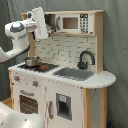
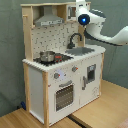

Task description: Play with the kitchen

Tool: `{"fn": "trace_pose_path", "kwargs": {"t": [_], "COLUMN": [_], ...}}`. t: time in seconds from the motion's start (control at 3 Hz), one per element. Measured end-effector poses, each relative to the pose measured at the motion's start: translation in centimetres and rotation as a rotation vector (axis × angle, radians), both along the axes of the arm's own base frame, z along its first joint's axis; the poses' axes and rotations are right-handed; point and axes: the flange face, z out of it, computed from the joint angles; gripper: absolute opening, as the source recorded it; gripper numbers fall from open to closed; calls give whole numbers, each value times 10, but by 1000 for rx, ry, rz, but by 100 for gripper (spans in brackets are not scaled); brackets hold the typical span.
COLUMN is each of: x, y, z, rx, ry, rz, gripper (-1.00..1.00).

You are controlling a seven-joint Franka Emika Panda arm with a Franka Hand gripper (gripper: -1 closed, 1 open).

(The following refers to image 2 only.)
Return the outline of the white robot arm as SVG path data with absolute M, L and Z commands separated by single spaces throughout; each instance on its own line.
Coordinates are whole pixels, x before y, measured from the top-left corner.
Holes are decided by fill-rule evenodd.
M 128 26 L 121 29 L 113 37 L 102 35 L 101 30 L 106 17 L 102 11 L 89 10 L 86 0 L 76 0 L 76 20 L 85 28 L 84 35 L 88 39 L 115 46 L 128 45 Z

